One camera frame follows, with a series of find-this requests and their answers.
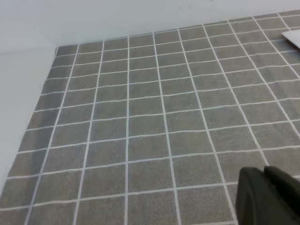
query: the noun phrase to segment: white wall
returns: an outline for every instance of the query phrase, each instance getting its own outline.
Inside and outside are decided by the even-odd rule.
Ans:
[[[299,0],[3,0],[0,52],[300,9]]]
[[[0,193],[48,76],[55,48],[0,56]]]

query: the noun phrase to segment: black object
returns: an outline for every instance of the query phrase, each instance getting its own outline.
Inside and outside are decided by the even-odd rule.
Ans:
[[[240,170],[239,225],[300,225],[300,182],[274,166]]]

